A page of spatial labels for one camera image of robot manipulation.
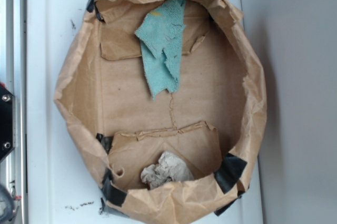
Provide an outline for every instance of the white surface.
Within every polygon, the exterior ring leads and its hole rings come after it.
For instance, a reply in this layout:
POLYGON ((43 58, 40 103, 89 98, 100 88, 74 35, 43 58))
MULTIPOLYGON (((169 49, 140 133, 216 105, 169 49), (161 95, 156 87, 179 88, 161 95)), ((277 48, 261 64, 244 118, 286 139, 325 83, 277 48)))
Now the white surface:
MULTIPOLYGON (((53 103, 68 48, 81 26, 88 0, 28 0, 28 194, 30 223, 136 223, 99 215, 101 192, 86 170, 53 103), (86 202, 92 205, 82 206, 86 202)), ((240 7, 240 0, 231 0, 240 7)), ((197 223, 261 224, 257 167, 251 189, 226 213, 197 223)))
POLYGON ((337 222, 337 0, 242 0, 265 68, 266 224, 337 222))

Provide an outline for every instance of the screw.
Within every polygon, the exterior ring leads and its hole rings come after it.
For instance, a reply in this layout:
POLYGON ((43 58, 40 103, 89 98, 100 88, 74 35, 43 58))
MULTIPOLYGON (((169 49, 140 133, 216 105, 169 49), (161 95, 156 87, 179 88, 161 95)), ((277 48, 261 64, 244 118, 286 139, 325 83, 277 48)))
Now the screw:
POLYGON ((12 187, 12 189, 11 189, 11 195, 12 195, 13 198, 15 198, 15 196, 16 196, 16 190, 15 190, 14 187, 12 187))
POLYGON ((11 96, 8 95, 8 94, 5 94, 5 95, 2 96, 2 100, 4 102, 9 102, 9 101, 11 101, 11 96))
POLYGON ((9 142, 6 142, 6 143, 4 144, 4 146, 5 146, 6 149, 9 149, 9 148, 11 147, 11 144, 10 144, 9 142))

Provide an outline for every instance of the bolt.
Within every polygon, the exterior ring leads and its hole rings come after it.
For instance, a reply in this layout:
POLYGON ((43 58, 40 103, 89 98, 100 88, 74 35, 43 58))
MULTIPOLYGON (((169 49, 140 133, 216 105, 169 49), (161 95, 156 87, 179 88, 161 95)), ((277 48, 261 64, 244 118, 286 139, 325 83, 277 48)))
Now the bolt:
POLYGON ((11 101, 11 96, 9 94, 5 94, 5 95, 2 96, 2 100, 4 102, 9 102, 9 101, 11 101))
POLYGON ((5 147, 6 149, 9 149, 9 148, 11 147, 11 143, 10 143, 10 142, 4 143, 4 147, 5 147))

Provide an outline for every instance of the crumpled white cloth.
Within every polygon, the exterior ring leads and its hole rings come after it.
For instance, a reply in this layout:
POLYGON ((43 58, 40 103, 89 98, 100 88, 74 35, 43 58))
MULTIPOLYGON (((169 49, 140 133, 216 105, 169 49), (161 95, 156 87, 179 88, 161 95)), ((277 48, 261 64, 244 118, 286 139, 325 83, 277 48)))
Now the crumpled white cloth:
POLYGON ((186 163, 175 154, 165 151, 162 153, 159 164, 150 165, 141 173, 143 183, 150 186, 150 190, 170 181, 194 180, 186 163))

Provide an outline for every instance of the black mark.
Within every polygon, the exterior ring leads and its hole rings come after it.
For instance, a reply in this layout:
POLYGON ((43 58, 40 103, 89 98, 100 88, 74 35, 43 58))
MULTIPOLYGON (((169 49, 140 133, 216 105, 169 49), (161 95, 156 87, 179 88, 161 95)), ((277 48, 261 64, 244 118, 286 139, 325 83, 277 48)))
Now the black mark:
POLYGON ((87 203, 82 203, 82 204, 80 204, 80 206, 82 207, 82 206, 86 206, 86 205, 92 205, 94 202, 92 201, 92 202, 87 202, 87 203))
POLYGON ((99 209, 99 211, 98 211, 98 214, 99 214, 99 215, 102 215, 103 212, 104 212, 103 207, 100 207, 100 209, 99 209))
POLYGON ((72 206, 65 206, 64 208, 65 208, 65 209, 70 209, 70 210, 75 211, 75 208, 73 208, 72 206))
POLYGON ((75 24, 74 24, 73 20, 72 20, 72 19, 70 19, 70 22, 72 23, 72 29, 73 29, 73 31, 75 31, 75 30, 76 30, 76 26, 75 26, 75 24))

